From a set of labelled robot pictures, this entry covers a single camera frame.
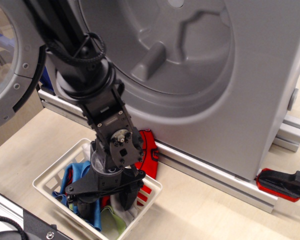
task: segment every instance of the gray washing machine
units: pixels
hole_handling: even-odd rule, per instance
[[[133,123],[253,180],[300,74],[300,1],[80,0]]]

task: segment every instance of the robotic arm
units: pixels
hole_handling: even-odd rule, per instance
[[[143,140],[121,100],[124,84],[105,57],[104,42],[95,33],[83,32],[67,1],[24,2],[57,69],[61,97],[78,105],[96,131],[90,170],[66,187],[68,200],[84,218],[90,204],[106,195],[119,193],[121,205],[129,209],[146,175],[134,165],[143,160]]]

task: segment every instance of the cable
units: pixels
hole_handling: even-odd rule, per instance
[[[28,240],[25,231],[21,228],[21,226],[18,223],[16,223],[12,219],[10,219],[8,217],[5,217],[5,216],[0,216],[0,222],[5,222],[5,223],[8,223],[8,224],[11,224],[12,226],[14,226],[16,228],[18,233],[20,233],[21,240]]]
[[[57,56],[59,59],[61,59],[63,62],[66,64],[69,64],[74,67],[80,67],[80,66],[85,66],[88,64],[97,64],[99,63],[106,55],[106,45],[101,38],[96,33],[89,32],[87,35],[90,38],[93,38],[97,40],[100,44],[100,52],[97,54],[97,56],[89,58],[89,59],[82,59],[82,58],[76,58],[68,54],[58,43],[57,41],[51,37],[55,36],[53,31],[50,30],[49,27],[41,20],[40,16],[38,15],[36,9],[34,6],[30,3],[29,0],[23,0],[26,6],[28,7],[29,11],[32,14],[36,30],[39,32],[40,36],[42,37],[43,41],[49,48],[49,50]]]

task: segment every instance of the light wood countertop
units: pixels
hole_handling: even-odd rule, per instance
[[[300,118],[299,95],[289,114]],[[32,186],[33,180],[82,138],[95,133],[43,109],[0,147],[0,193],[73,239],[92,239]],[[273,145],[263,167],[294,173],[297,153]],[[161,195],[129,240],[300,240],[300,201],[279,199],[272,214],[159,163]]]

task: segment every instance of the washing machine door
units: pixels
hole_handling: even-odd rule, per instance
[[[23,1],[0,0],[0,126],[35,89],[45,64],[44,44]]]

